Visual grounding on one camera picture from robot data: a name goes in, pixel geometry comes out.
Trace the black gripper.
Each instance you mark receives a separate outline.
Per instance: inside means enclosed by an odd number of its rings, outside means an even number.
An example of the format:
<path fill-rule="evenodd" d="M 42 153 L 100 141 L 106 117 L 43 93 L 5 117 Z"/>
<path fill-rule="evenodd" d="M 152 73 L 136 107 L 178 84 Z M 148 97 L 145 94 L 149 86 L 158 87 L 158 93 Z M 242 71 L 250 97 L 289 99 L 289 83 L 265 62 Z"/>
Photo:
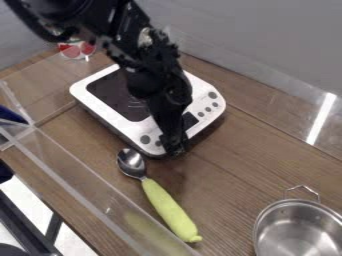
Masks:
<path fill-rule="evenodd" d="M 182 114 L 193 103 L 190 81 L 180 65 L 168 73 L 154 74 L 146 69 L 126 69 L 132 95 L 146 102 L 150 114 L 164 132 L 160 136 L 169 156 L 186 151 L 189 137 L 184 131 Z"/>

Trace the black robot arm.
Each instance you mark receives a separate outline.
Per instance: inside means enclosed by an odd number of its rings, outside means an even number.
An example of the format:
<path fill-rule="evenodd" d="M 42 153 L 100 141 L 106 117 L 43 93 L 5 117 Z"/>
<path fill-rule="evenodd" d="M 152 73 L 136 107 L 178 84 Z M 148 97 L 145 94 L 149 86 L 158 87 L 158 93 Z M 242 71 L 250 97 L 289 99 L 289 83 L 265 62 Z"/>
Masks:
<path fill-rule="evenodd" d="M 162 130 L 166 153 L 185 152 L 184 112 L 193 88 L 180 64 L 178 45 L 156 28 L 136 0 L 5 0 L 34 34 L 50 43 L 78 37 L 102 47 L 125 70 L 129 91 L 148 103 Z"/>

